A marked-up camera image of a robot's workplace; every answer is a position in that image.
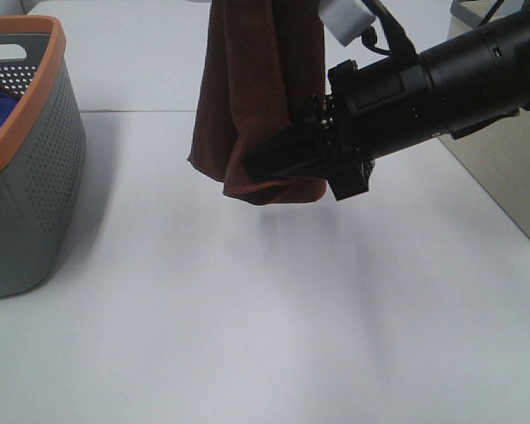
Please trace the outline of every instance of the gray laundry basket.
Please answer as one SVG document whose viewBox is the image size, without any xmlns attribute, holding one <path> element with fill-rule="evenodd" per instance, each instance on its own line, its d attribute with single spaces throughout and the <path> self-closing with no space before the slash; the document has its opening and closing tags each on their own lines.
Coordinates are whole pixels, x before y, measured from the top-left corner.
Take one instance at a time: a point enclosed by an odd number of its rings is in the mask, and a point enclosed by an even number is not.
<svg viewBox="0 0 530 424">
<path fill-rule="evenodd" d="M 0 86 L 22 95 L 0 129 L 0 297 L 27 291 L 50 273 L 77 197 L 85 132 L 64 64 L 58 20 L 0 17 Z"/>
</svg>

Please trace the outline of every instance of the white table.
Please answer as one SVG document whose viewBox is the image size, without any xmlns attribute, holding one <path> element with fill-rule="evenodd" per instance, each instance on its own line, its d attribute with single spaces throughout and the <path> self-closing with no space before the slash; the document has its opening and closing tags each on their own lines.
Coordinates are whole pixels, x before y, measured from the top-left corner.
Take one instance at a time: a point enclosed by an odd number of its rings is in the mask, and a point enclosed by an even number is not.
<svg viewBox="0 0 530 424">
<path fill-rule="evenodd" d="M 84 114 L 50 281 L 0 300 L 0 424 L 530 423 L 530 242 L 438 141 L 257 208 L 193 113 Z"/>
<path fill-rule="evenodd" d="M 445 41 L 450 0 L 387 0 L 418 51 Z M 186 0 L 49 0 L 32 14 L 55 16 L 67 37 L 65 60 L 82 110 L 196 110 L 209 4 Z M 384 36 L 379 32 L 381 45 Z M 327 67 L 381 57 L 359 41 L 341 47 L 326 32 Z"/>
</svg>

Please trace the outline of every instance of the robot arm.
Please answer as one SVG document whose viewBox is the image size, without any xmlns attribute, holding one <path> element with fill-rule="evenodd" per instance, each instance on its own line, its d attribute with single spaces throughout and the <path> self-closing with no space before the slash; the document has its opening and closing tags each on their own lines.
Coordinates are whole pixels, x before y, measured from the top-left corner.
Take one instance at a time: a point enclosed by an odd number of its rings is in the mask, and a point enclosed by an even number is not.
<svg viewBox="0 0 530 424">
<path fill-rule="evenodd" d="M 379 0 L 359 1 L 351 10 L 342 6 L 349 1 L 324 0 L 320 15 L 344 45 L 361 36 L 388 57 L 362 69 L 351 60 L 330 69 L 332 94 L 312 95 L 291 126 L 243 159 L 252 178 L 325 178 L 342 200 L 368 190 L 378 157 L 530 110 L 530 0 L 420 54 Z M 375 47 L 375 17 L 389 51 Z"/>
</svg>

